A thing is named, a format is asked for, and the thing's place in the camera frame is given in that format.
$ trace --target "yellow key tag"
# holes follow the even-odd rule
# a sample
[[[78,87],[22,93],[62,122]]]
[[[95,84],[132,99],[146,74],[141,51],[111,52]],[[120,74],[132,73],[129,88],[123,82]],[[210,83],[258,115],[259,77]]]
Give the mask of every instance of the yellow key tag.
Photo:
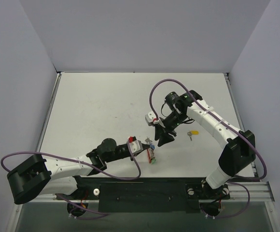
[[[190,132],[191,132],[191,134],[199,134],[199,131],[197,131],[197,130],[191,130]]]

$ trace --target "white knob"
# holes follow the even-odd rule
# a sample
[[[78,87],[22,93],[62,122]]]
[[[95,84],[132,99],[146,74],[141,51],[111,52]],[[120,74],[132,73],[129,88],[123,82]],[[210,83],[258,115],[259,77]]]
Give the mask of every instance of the white knob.
[[[223,188],[223,194],[228,195],[229,194],[229,189]]]
[[[100,191],[99,191],[99,189],[98,189],[98,188],[96,188],[96,189],[94,189],[93,193],[94,193],[94,195],[95,195],[95,196],[98,196],[98,195],[99,195],[99,193],[100,193]]]

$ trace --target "key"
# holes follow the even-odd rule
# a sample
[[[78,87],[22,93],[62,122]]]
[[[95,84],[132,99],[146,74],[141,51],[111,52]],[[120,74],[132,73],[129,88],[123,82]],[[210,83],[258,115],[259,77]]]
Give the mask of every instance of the key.
[[[187,133],[187,135],[189,136],[189,138],[190,138],[190,141],[192,141],[193,139],[192,139],[192,133],[189,131],[188,133]]]

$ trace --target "cable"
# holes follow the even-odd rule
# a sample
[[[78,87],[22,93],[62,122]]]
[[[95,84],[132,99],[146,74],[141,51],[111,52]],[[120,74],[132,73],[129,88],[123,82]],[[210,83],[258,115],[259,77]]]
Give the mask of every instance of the cable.
[[[221,209],[222,208],[222,199],[219,199],[219,201],[218,201],[218,204],[219,204],[219,208]]]
[[[215,202],[221,201],[222,199],[226,198],[227,196],[228,196],[228,195],[220,196],[220,197],[217,198],[216,200],[214,200],[214,201],[212,201],[212,202],[210,202],[210,203],[206,203],[204,207],[200,207],[200,208],[197,208],[197,209],[191,207],[190,205],[188,205],[188,206],[189,206],[191,209],[194,209],[194,210],[203,210],[203,209],[205,209],[206,207],[208,207],[209,205],[215,206],[215,205],[214,205]]]
[[[195,120],[193,120],[193,119],[189,119],[189,120],[183,121],[182,123],[183,123],[183,124],[192,124],[194,121],[195,121]]]
[[[251,194],[250,194],[250,192],[248,191],[248,189],[247,189],[244,185],[239,184],[239,183],[235,183],[235,182],[227,182],[227,183],[228,183],[228,184],[231,184],[231,185],[239,185],[239,186],[241,186],[242,188],[244,188],[244,189],[246,190],[248,199],[247,199],[247,202],[246,202],[245,207],[244,207],[243,209],[241,209],[240,211],[238,211],[237,213],[235,213],[235,214],[225,215],[225,216],[216,216],[216,217],[212,217],[211,215],[208,215],[206,212],[204,212],[203,209],[201,209],[203,213],[205,213],[206,215],[208,215],[208,217],[214,218],[214,219],[233,218],[233,217],[236,217],[236,216],[240,215],[241,213],[243,213],[243,212],[249,207],[250,201],[251,201]]]
[[[64,200],[64,201],[66,201],[67,203],[72,204],[73,206],[75,206],[75,207],[77,207],[79,209],[85,210],[85,211],[93,213],[93,214],[101,215],[101,216],[98,216],[98,217],[86,217],[86,218],[84,217],[84,218],[81,218],[81,220],[95,220],[95,219],[99,219],[99,218],[104,218],[105,216],[109,215],[108,213],[101,213],[101,212],[98,212],[98,211],[95,211],[95,210],[92,210],[92,209],[83,208],[83,207],[77,205],[76,203],[71,202],[70,200],[66,199],[61,194],[57,193],[56,196],[59,197],[60,199]]]
[[[86,200],[86,198],[88,197],[88,190],[85,191],[85,196],[81,199],[81,202],[80,202],[80,205],[83,207],[83,208],[86,208],[86,206],[82,203],[83,200]]]
[[[10,172],[10,170],[8,168],[6,168],[6,166],[4,165],[4,160],[6,158],[8,158],[10,156],[15,156],[15,155],[21,155],[21,154],[41,154],[43,156],[48,156],[48,157],[52,157],[52,158],[55,158],[55,159],[66,160],[66,161],[70,161],[70,162],[74,162],[74,163],[81,163],[81,164],[87,165],[87,166],[89,166],[89,167],[99,171],[100,173],[103,173],[103,174],[105,174],[105,175],[107,175],[109,177],[112,177],[114,179],[118,179],[118,180],[135,180],[135,179],[138,179],[141,176],[141,169],[140,169],[140,166],[139,166],[138,162],[135,159],[135,156],[132,154],[129,142],[127,142],[127,147],[128,147],[129,152],[130,152],[130,155],[131,155],[133,161],[135,162],[135,164],[137,166],[137,169],[139,171],[139,174],[136,177],[118,177],[118,176],[106,173],[103,170],[95,167],[94,165],[92,165],[90,163],[87,163],[87,162],[84,162],[84,161],[79,161],[77,159],[69,159],[69,158],[65,158],[65,157],[61,157],[61,156],[56,156],[56,155],[51,155],[51,154],[48,154],[48,153],[36,152],[36,151],[19,151],[19,152],[11,153],[11,154],[6,155],[3,158],[1,158],[0,164],[1,164],[3,169],[5,169],[6,171]]]
[[[165,104],[166,104],[166,101],[165,101],[164,104],[162,104],[162,106],[161,106],[161,108],[160,108],[160,113],[162,114],[162,116],[167,117],[167,116],[165,116],[165,115],[163,114],[163,108],[164,108]]]
[[[151,90],[150,93],[150,98],[149,98],[149,102],[150,102],[150,107],[152,109],[152,111],[154,112],[154,114],[156,115],[156,119],[158,120],[158,115],[156,110],[153,107],[152,104],[152,96],[153,93],[155,91],[155,89],[157,88],[157,86],[159,86],[161,83],[163,82],[167,82],[167,81],[172,81],[175,82],[177,84],[179,84],[185,91],[186,93],[192,98],[192,100],[205,112],[206,109],[194,98],[194,96],[189,92],[189,90],[179,81],[174,80],[174,79],[164,79],[159,81]],[[221,121],[220,118],[218,118],[214,113],[212,113],[211,111],[208,111],[208,114],[211,115],[214,119],[216,119],[218,122],[220,122],[223,126],[225,126],[226,128],[228,128],[229,130],[231,130],[233,133],[235,133],[237,136],[239,136],[244,142],[247,143],[247,145],[253,150],[253,152],[257,155],[257,157],[259,158],[259,160],[261,161],[261,164],[264,168],[264,174],[261,177],[244,177],[244,176],[240,176],[240,175],[235,175],[235,177],[239,177],[242,178],[244,180],[251,180],[251,181],[259,181],[262,180],[266,177],[267,174],[267,169],[266,169],[266,164],[265,161],[263,160],[263,158],[261,157],[261,155],[259,154],[259,152],[256,150],[256,148],[250,143],[250,141],[248,141],[243,135],[241,135],[239,132],[237,132],[235,129],[233,129],[231,126],[227,125],[226,123],[224,123],[223,121]]]

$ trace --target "red wire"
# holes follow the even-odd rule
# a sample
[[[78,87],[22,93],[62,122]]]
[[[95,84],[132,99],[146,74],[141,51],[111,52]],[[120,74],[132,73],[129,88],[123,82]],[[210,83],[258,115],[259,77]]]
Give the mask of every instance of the red wire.
[[[81,206],[83,208],[86,208],[86,206],[82,203],[83,200],[85,200],[88,197],[88,190],[85,192],[85,196],[81,199]]]
[[[151,163],[151,157],[150,157],[150,152],[149,152],[149,149],[147,149],[147,150],[146,150],[146,152],[148,153],[149,163]]]

